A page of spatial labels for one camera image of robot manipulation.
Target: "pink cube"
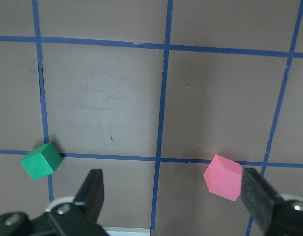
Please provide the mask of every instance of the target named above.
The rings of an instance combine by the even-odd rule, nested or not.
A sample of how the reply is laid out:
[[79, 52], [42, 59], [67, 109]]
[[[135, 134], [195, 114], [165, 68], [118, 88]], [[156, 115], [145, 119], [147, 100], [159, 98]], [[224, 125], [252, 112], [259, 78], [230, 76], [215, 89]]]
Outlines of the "pink cube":
[[241, 193], [243, 168], [239, 163], [215, 155], [204, 178], [209, 192], [235, 201]]

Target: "green cube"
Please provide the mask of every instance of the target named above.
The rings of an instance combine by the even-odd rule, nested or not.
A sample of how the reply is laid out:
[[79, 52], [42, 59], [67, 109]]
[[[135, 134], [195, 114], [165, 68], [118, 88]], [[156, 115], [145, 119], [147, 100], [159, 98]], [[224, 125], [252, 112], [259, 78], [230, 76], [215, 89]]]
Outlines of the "green cube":
[[37, 180], [54, 173], [62, 158], [54, 145], [48, 143], [29, 152], [20, 162], [30, 177]]

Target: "vertical blue tape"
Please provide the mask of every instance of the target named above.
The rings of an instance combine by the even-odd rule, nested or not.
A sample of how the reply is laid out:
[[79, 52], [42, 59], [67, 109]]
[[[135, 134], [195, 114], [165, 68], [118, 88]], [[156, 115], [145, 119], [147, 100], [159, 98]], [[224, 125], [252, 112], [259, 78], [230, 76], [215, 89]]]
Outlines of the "vertical blue tape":
[[[284, 92], [285, 92], [287, 82], [288, 82], [288, 74], [289, 74], [289, 70], [290, 70], [291, 65], [292, 65], [294, 50], [295, 50], [296, 43], [297, 43], [297, 37], [298, 37], [298, 34], [299, 34], [299, 28], [300, 28], [302, 16], [303, 16], [303, 0], [301, 0], [301, 2], [300, 2], [298, 14], [297, 14], [297, 19], [296, 19], [294, 30], [293, 30], [292, 40], [291, 40], [291, 44], [290, 44], [289, 57], [288, 57], [286, 67], [285, 67], [285, 70], [284, 70], [283, 79], [282, 79], [282, 82], [281, 82], [281, 87], [280, 87], [280, 92], [279, 92], [279, 97], [278, 97], [277, 105], [275, 107], [275, 114], [274, 114], [271, 129], [270, 129], [270, 132], [269, 132], [269, 139], [268, 139], [268, 142], [267, 142], [266, 153], [264, 155], [264, 161], [263, 161], [264, 165], [261, 168], [261, 175], [262, 176], [265, 175], [265, 171], [266, 171], [266, 167], [267, 167], [266, 164], [267, 164], [268, 159], [269, 159], [271, 146], [272, 146], [272, 141], [273, 141], [273, 138], [274, 138], [274, 135], [275, 135], [275, 128], [277, 126], [277, 122], [278, 122], [278, 118], [279, 118], [279, 114], [280, 114], [280, 110], [281, 110], [281, 105], [282, 105], [282, 101], [283, 101], [283, 97], [284, 97]], [[253, 218], [250, 217], [249, 222], [248, 222], [248, 228], [247, 228], [247, 231], [246, 231], [246, 236], [249, 236], [252, 225], [253, 225]]]
[[164, 71], [162, 73], [162, 84], [161, 84], [161, 95], [160, 95], [157, 151], [156, 151], [155, 174], [154, 174], [154, 182], [153, 182], [150, 230], [155, 230], [155, 223], [156, 223], [157, 196], [158, 196], [158, 184], [159, 184], [161, 148], [162, 148], [162, 134], [163, 134], [163, 123], [164, 123], [164, 116], [165, 116], [166, 80], [167, 80], [167, 70], [168, 70], [168, 62], [169, 62], [168, 47], [170, 45], [170, 38], [171, 38], [172, 13], [173, 13], [173, 0], [168, 0], [167, 10], [166, 10], [166, 25], [165, 25], [165, 50], [164, 50], [164, 61], [163, 61]]
[[[40, 32], [40, 22], [39, 22], [38, 0], [31, 0], [31, 4], [32, 4], [35, 42], [36, 42], [37, 58], [38, 58], [42, 128], [43, 128], [44, 143], [46, 144], [49, 142], [49, 133], [48, 133], [47, 106], [46, 106], [45, 91], [44, 91], [43, 64], [42, 64], [43, 54], [42, 54], [41, 32]], [[50, 202], [52, 202], [54, 199], [52, 175], [48, 176], [48, 190], [49, 190], [49, 200]]]

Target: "metal screw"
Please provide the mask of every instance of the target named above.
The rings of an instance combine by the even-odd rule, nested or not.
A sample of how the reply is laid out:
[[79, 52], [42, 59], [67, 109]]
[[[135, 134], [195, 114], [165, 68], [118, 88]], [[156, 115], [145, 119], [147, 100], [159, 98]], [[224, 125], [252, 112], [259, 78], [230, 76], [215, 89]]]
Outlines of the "metal screw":
[[5, 225], [11, 226], [15, 224], [20, 219], [20, 215], [15, 213], [11, 217], [9, 217], [7, 220], [5, 220]]
[[303, 211], [303, 203], [302, 202], [293, 202], [292, 206], [294, 210]]
[[67, 213], [70, 210], [70, 206], [68, 203], [65, 203], [63, 206], [61, 206], [59, 209], [57, 209], [57, 213], [62, 215]]

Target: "block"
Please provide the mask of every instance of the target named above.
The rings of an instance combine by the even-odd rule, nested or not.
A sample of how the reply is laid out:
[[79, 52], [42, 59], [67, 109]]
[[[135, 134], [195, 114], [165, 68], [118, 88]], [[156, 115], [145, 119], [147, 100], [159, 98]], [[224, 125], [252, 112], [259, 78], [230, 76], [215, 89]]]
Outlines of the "block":
[[209, 192], [236, 201], [241, 193], [242, 166], [222, 156], [215, 155], [204, 173]]
[[54, 173], [61, 164], [62, 158], [55, 146], [48, 143], [29, 152], [20, 162], [30, 177], [37, 180]]

